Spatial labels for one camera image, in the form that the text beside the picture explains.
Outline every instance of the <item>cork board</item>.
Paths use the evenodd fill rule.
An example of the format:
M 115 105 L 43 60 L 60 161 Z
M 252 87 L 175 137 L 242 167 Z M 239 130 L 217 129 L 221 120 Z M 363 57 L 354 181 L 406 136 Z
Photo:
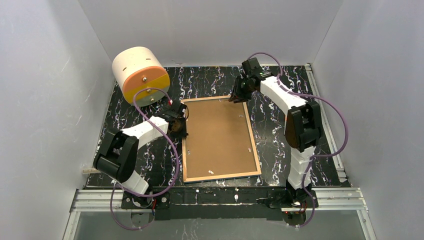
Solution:
M 188 136 L 182 140 L 185 183 L 261 174 L 247 105 L 228 99 L 181 100 L 188 107 Z

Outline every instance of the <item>cylindrical container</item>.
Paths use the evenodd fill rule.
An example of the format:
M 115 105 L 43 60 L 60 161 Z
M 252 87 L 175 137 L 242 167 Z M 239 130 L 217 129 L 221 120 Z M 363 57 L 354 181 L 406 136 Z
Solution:
M 142 89 L 158 88 L 167 92 L 170 88 L 170 76 L 146 47 L 136 46 L 119 53 L 112 62 L 112 70 L 123 97 L 131 105 L 134 95 Z M 146 90 L 137 96 L 136 103 L 147 106 L 163 97 L 158 90 Z

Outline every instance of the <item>marble pattern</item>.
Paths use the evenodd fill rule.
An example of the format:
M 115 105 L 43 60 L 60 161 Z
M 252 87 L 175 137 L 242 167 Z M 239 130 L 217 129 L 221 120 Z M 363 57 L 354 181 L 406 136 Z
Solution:
M 277 67 L 265 67 L 276 73 Z M 242 71 L 237 66 L 213 67 L 168 67 L 171 79 L 169 95 L 172 99 L 191 99 L 229 95 L 234 79 Z M 294 92 L 312 94 L 306 70 L 303 66 L 285 66 L 282 82 Z M 166 106 L 165 100 L 142 107 L 148 117 L 161 111 Z M 220 179 L 183 184 L 182 174 L 178 176 L 176 186 L 185 187 L 258 187 L 285 186 L 290 171 L 290 146 L 284 137 L 284 114 L 266 96 L 255 92 L 247 103 L 250 121 L 255 137 L 262 174 L 260 176 Z M 128 104 L 117 84 L 111 96 L 109 108 L 99 138 L 101 143 L 106 128 L 129 128 L 143 121 L 134 107 Z M 182 170 L 181 141 L 176 140 L 180 170 Z M 330 152 L 326 137 L 322 137 L 316 148 L 316 154 Z M 138 151 L 135 170 L 155 187 L 167 186 L 176 172 L 174 153 L 171 146 L 162 137 Z M 336 168 L 331 158 L 321 158 L 312 165 L 312 182 L 315 186 L 340 186 Z M 112 180 L 104 174 L 91 174 L 87 187 L 111 187 Z

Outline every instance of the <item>white wall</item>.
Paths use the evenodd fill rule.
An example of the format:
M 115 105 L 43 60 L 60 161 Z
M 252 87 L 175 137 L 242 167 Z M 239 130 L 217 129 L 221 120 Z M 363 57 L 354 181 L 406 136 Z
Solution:
M 312 65 L 342 108 L 342 160 L 379 239 L 423 239 L 424 2 L 346 0 Z M 336 141 L 343 129 L 329 116 Z
M 0 239 L 61 239 L 111 61 L 76 0 L 1 1 L 0 36 Z
M 282 64 L 312 62 L 343 0 L 79 2 L 112 60 L 144 46 L 164 66 L 226 66 L 259 51 Z

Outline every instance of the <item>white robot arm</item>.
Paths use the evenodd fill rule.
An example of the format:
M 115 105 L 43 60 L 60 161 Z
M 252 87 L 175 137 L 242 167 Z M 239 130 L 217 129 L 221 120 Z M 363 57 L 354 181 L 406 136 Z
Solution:
M 186 105 L 176 101 L 170 109 L 152 116 L 149 121 L 170 137 L 185 138 L 186 109 Z M 93 166 L 119 182 L 125 189 L 142 195 L 149 184 L 134 170 L 137 152 L 158 137 L 162 137 L 162 134 L 148 121 L 122 130 L 109 128 L 104 134 Z
M 294 190 L 311 183 L 311 170 L 307 171 L 318 139 L 323 135 L 321 110 L 315 101 L 292 95 L 269 71 L 263 70 L 256 58 L 242 63 L 244 74 L 235 80 L 230 96 L 234 103 L 246 102 L 252 93 L 261 92 L 269 97 L 284 113 L 284 135 L 291 147 L 291 166 L 288 183 Z
M 289 110 L 293 107 L 305 106 L 307 101 L 298 96 L 294 96 L 286 92 L 280 87 L 280 81 L 275 76 L 270 76 L 264 81 L 260 82 L 260 92 L 270 98 L 286 116 Z M 286 132 L 287 124 L 284 125 L 284 132 Z M 291 165 L 290 174 L 288 175 L 288 182 L 294 189 L 302 188 L 302 178 L 308 167 L 311 157 L 315 151 L 314 145 L 305 148 L 302 152 L 298 148 L 291 147 Z M 306 173 L 304 185 L 307 186 L 311 183 L 311 171 Z

